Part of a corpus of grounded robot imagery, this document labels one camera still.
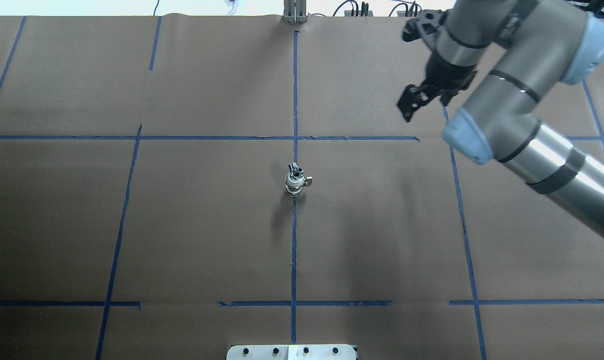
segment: black wire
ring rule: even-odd
[[[158,5],[160,5],[160,0],[157,0],[157,4],[155,4],[155,9],[153,9],[153,16],[155,16],[155,12],[157,11]]]
[[[390,18],[391,16],[393,16],[393,11],[395,11],[395,9],[399,8],[402,5],[406,7],[406,12],[404,13],[405,16],[408,16],[407,14],[409,13],[409,5],[406,2],[400,2],[399,4],[395,5],[395,7],[391,10],[391,13],[388,14],[388,17]]]
[[[344,4],[346,4],[346,3],[350,3],[350,6],[353,6],[353,3],[355,3],[355,9],[356,9],[356,11],[357,11],[357,12],[359,12],[359,5],[357,4],[357,2],[356,2],[355,0],[346,0],[346,1],[344,1],[343,3],[341,3],[341,4],[340,4],[340,6],[338,6],[338,8],[337,8],[337,9],[335,9],[335,12],[333,13],[333,16],[335,16],[335,14],[337,14],[337,13],[338,13],[338,11],[340,10],[340,7],[343,7],[343,6],[344,6]]]

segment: black band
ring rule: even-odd
[[[527,93],[528,96],[530,96],[535,101],[535,104],[539,104],[540,100],[542,99],[539,95],[537,95],[537,93],[533,89],[528,87],[528,85],[512,77],[511,75],[508,75],[505,72],[499,70],[492,70],[489,75],[495,75],[499,77],[500,80],[506,80],[507,82],[510,82],[511,84],[517,86],[519,88],[519,91]]]
[[[455,35],[452,34],[452,32],[448,31],[447,27],[444,27],[444,29],[446,30],[446,32],[448,32],[448,36],[451,37],[451,39],[453,39],[453,41],[455,41],[456,43],[460,44],[461,46],[464,46],[465,48],[483,49],[483,48],[486,48],[489,45],[491,45],[491,43],[486,43],[484,45],[473,45],[473,44],[470,44],[470,43],[465,43],[464,41],[461,41],[460,39],[456,38]]]
[[[510,48],[513,45],[511,38],[521,27],[524,19],[528,18],[528,15],[533,12],[537,4],[539,4],[538,0],[519,0],[498,28],[498,32],[495,34],[495,42],[504,48]]]
[[[507,157],[504,157],[502,160],[499,160],[499,161],[503,164],[505,162],[511,161],[517,155],[519,155],[519,153],[521,153],[528,146],[528,144],[530,144],[531,141],[533,141],[533,139],[535,139],[535,137],[537,136],[537,133],[539,133],[541,127],[542,127],[542,122],[537,120],[537,127],[535,128],[535,131],[531,132],[531,134],[528,136],[526,141],[524,141],[522,143],[522,145],[519,146],[519,148],[517,148],[514,152],[512,152],[511,155],[508,155]]]
[[[578,175],[585,162],[586,155],[581,150],[574,147],[571,149],[571,154],[566,160],[566,164],[563,164],[562,167],[557,169],[553,175],[540,182],[536,182],[535,184],[527,183],[527,185],[542,195],[558,191]]]
[[[426,64],[426,79],[422,85],[430,85],[442,90],[459,90],[464,87],[473,70],[475,65],[451,64],[437,51],[433,51]]]

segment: small metal object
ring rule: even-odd
[[[288,174],[284,179],[284,188],[291,198],[300,196],[302,189],[310,187],[311,184],[313,184],[313,177],[304,176],[304,171],[297,166],[297,162],[288,164]]]

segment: cable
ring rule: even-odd
[[[404,16],[406,17],[411,17],[411,16],[417,16],[418,15],[418,5],[415,1],[413,2],[413,4],[411,5],[411,8],[409,9],[408,13],[405,13]]]
[[[393,16],[393,11],[395,11],[395,9],[399,8],[402,5],[404,5],[406,7],[406,12],[404,12],[404,16],[408,16],[409,5],[406,2],[400,2],[399,4],[395,5],[395,7],[391,10],[391,13],[388,14],[388,17],[390,18],[391,16]]]
[[[355,14],[359,12],[359,5],[357,4],[357,2],[355,0],[346,0],[343,3],[340,4],[340,6],[338,6],[337,9],[335,9],[335,12],[333,13],[333,16],[335,16],[335,14],[338,13],[338,11],[340,10],[340,7],[343,7],[344,4],[346,3],[351,3],[350,6],[353,6],[353,3],[355,3]]]

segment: metal bracket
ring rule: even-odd
[[[357,360],[357,347],[349,344],[236,345],[226,360]]]
[[[416,39],[423,39],[431,51],[435,51],[437,32],[446,19],[446,12],[442,10],[423,10],[417,17],[406,22],[402,39],[407,43]]]
[[[284,22],[306,23],[306,0],[284,0]]]

